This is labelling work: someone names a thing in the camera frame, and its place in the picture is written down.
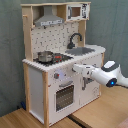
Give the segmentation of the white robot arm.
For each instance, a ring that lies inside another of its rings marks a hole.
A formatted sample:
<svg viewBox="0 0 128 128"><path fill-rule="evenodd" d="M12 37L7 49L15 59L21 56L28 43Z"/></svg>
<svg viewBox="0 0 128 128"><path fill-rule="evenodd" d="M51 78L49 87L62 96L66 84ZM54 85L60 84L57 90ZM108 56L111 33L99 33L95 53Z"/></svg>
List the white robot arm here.
<svg viewBox="0 0 128 128"><path fill-rule="evenodd" d="M108 61L102 67L74 64L73 70L106 87L121 86L128 88L128 78L122 75L121 67L115 61Z"/></svg>

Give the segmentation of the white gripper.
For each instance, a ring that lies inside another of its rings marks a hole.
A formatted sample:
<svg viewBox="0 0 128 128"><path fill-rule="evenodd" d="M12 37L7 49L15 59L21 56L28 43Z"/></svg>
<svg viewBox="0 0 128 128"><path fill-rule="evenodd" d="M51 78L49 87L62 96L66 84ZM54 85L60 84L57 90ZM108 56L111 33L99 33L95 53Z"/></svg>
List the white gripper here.
<svg viewBox="0 0 128 128"><path fill-rule="evenodd" d="M91 72L95 69L92 65L80 65L80 64L74 64L73 70L77 73L81 74L85 78L91 77Z"/></svg>

